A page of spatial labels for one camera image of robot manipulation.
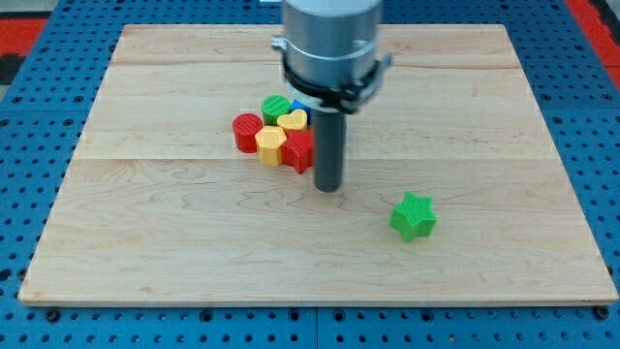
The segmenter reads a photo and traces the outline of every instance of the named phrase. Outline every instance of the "red block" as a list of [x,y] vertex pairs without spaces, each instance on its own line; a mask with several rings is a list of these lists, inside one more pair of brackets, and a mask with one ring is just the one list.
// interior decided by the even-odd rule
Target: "red block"
[[236,147],[243,152],[256,152],[256,140],[254,136],[263,128],[261,118],[253,113],[243,113],[232,122],[234,142]]
[[313,166],[313,156],[312,130],[291,131],[287,141],[282,144],[282,163],[294,167],[301,175]]

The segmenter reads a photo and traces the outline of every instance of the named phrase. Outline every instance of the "yellow heart block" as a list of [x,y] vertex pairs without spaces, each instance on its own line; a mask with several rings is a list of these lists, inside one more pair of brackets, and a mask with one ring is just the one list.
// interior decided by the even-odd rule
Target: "yellow heart block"
[[308,114],[305,110],[294,110],[290,114],[280,115],[277,123],[288,137],[289,132],[303,131],[308,127]]
[[282,164],[282,143],[287,140],[287,136],[278,126],[264,126],[256,136],[256,148],[259,151],[261,163],[264,165],[279,166]]

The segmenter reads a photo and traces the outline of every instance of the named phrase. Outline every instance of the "green star block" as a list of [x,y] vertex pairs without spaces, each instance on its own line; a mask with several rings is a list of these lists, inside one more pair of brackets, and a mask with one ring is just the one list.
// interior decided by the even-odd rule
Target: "green star block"
[[400,232],[405,242],[414,237],[429,237],[437,221],[432,205],[432,198],[419,198],[405,192],[403,202],[394,207],[389,225]]

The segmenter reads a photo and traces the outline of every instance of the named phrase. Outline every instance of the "wooden board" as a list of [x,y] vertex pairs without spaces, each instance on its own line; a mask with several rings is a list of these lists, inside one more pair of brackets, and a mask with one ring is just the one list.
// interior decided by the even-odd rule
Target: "wooden board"
[[[499,25],[384,26],[344,185],[262,166],[231,123],[286,93],[279,26],[129,25],[19,298],[57,306],[504,306],[618,295]],[[407,190],[430,238],[388,226]]]

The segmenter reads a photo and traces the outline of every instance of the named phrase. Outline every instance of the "toy block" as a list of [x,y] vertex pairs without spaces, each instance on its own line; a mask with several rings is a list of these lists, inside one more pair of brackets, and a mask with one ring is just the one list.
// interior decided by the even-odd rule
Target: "toy block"
[[232,122],[234,142],[237,149],[253,153],[256,152],[256,134],[263,128],[261,118],[253,113],[243,113]]
[[432,205],[432,198],[419,198],[405,192],[403,202],[394,207],[389,225],[400,232],[405,242],[414,237],[429,237],[437,221]]
[[301,109],[306,112],[306,115],[308,115],[308,126],[312,125],[312,108],[304,105],[298,100],[293,100],[293,102],[291,103],[291,111],[298,110],[298,109]]
[[312,130],[291,131],[282,144],[282,163],[294,167],[298,174],[313,166],[314,139]]
[[256,136],[256,146],[259,149],[261,163],[264,165],[279,166],[282,164],[282,144],[287,136],[281,127],[264,126]]
[[308,115],[304,110],[295,110],[290,114],[278,117],[278,126],[282,127],[284,133],[289,136],[291,131],[303,131],[308,126]]
[[291,103],[281,95],[271,95],[263,100],[264,126],[276,126],[278,116],[291,112]]

